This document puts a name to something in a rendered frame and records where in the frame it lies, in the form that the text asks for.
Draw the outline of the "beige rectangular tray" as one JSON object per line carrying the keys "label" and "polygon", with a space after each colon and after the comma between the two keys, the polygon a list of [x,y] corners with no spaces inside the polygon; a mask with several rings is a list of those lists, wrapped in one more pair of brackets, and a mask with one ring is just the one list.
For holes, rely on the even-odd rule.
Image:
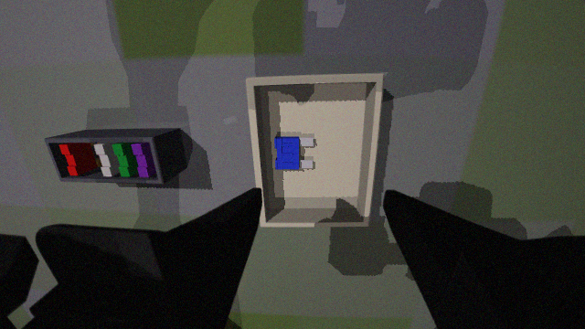
{"label": "beige rectangular tray", "polygon": [[[384,74],[246,79],[261,227],[368,227],[378,156]],[[299,160],[275,169],[275,136],[313,137]]]}

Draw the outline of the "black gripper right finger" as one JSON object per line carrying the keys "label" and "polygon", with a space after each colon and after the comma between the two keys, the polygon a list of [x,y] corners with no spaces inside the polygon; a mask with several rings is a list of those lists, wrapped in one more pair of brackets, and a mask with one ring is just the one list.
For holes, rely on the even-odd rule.
{"label": "black gripper right finger", "polygon": [[383,209],[438,329],[534,329],[585,275],[585,236],[520,240],[395,189]]}

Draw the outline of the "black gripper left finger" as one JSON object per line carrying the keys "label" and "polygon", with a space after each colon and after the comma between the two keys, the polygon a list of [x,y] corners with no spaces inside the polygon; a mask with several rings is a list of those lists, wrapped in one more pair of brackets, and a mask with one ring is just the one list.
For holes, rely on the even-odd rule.
{"label": "black gripper left finger", "polygon": [[58,284],[146,288],[168,329],[225,329],[261,207],[253,187],[169,231],[54,224],[35,237]]}

